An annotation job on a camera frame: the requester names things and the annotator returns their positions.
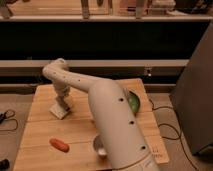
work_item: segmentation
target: cable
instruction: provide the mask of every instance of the cable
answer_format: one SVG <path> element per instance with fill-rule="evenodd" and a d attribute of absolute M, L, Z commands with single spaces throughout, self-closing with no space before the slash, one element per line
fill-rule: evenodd
<path fill-rule="evenodd" d="M 3 116 L 1 123 L 2 122 L 15 122 L 15 127 L 12 129 L 0 129 L 0 132 L 14 132 L 18 129 L 18 121 L 12 117 L 15 116 L 15 111 L 12 109 L 8 109 L 7 111 L 5 111 L 3 114 L 0 114 L 1 116 Z"/>
<path fill-rule="evenodd" d="M 171 109 L 171 110 L 174 111 L 173 107 L 171 107 L 171 106 L 160 106 L 160 107 L 155 108 L 155 105 L 154 105 L 153 101 L 152 101 L 151 99 L 149 99 L 149 101 L 150 101 L 150 103 L 152 104 L 152 110 L 153 110 L 153 111 L 156 111 L 156 110 L 159 110 L 159 109 L 164 109 L 164 108 L 166 108 L 166 109 Z M 183 150 L 183 153 L 184 153 L 186 159 L 188 160 L 188 162 L 189 162 L 190 165 L 194 168 L 195 171 L 199 171 L 199 169 L 198 169 L 198 168 L 195 166 L 195 164 L 189 159 L 189 156 L 188 156 L 188 154 L 186 153 L 186 150 L 185 150 L 185 147 L 184 147 L 183 141 L 182 141 L 182 134 L 183 134 L 182 128 L 181 128 L 181 125 L 180 125 L 178 119 L 177 119 L 177 121 L 178 121 L 178 124 L 179 124 L 179 126 L 180 126 L 180 131 L 178 131 L 177 128 L 175 128 L 173 125 L 168 124 L 168 123 L 161 123 L 161 124 L 158 125 L 159 128 L 162 127 L 162 126 L 170 127 L 170 128 L 172 128 L 172 129 L 175 131 L 175 133 L 177 134 L 177 137 L 175 137 L 175 138 L 173 138 L 173 137 L 166 137 L 166 136 L 162 136 L 162 138 L 167 139 L 167 140 L 172 140 L 172 141 L 179 140 L 179 141 L 180 141 L 180 144 L 181 144 L 181 148 L 182 148 L 182 150 Z"/>
<path fill-rule="evenodd" d="M 150 101 L 150 103 L 151 103 L 151 105 L 152 105 L 152 110 L 153 110 L 153 111 L 158 110 L 158 109 L 165 109 L 165 108 L 174 110 L 173 107 L 171 107 L 171 106 L 160 106 L 160 107 L 156 107 L 156 108 L 155 108 L 154 102 L 153 102 L 151 99 L 149 99 L 149 101 Z"/>
<path fill-rule="evenodd" d="M 181 138 L 181 134 L 182 134 L 181 130 L 179 132 L 174 126 L 167 124 L 167 123 L 161 123 L 161 124 L 158 125 L 159 128 L 162 127 L 162 126 L 168 126 L 168 127 L 172 128 L 177 134 L 176 138 L 165 137 L 165 136 L 162 136 L 162 138 L 165 138 L 165 139 L 168 139 L 168 140 L 179 140 Z"/>

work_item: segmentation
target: wooden board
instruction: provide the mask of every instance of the wooden board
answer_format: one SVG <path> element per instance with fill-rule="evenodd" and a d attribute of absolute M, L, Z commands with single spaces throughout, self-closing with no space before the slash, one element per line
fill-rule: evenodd
<path fill-rule="evenodd" d="M 81 0 L 30 0 L 17 1 L 8 5 L 14 15 L 79 15 L 82 14 Z M 89 0 L 91 14 L 108 14 L 108 1 L 99 7 L 97 0 Z"/>
<path fill-rule="evenodd" d="M 135 92 L 141 100 L 137 115 L 138 124 L 155 156 L 157 163 L 166 163 L 169 157 L 151 104 L 140 79 L 119 80 L 119 83 Z M 89 111 L 87 94 L 71 88 L 66 99 L 72 105 L 72 114 L 58 120 L 49 112 L 56 94 L 52 85 L 38 86 L 28 117 L 21 146 L 16 159 L 15 171 L 67 171 L 110 169 L 107 159 L 100 159 L 93 150 L 92 142 L 97 129 Z M 52 137 L 70 145 L 70 152 L 62 153 L 49 144 Z"/>

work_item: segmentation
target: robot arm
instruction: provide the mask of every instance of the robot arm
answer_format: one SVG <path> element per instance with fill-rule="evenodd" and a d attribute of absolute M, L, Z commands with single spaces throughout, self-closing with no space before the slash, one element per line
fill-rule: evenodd
<path fill-rule="evenodd" d="M 72 86 L 88 92 L 90 110 L 114 171 L 159 171 L 128 103 L 128 91 L 111 79 L 68 72 L 63 59 L 43 69 L 58 97 Z"/>

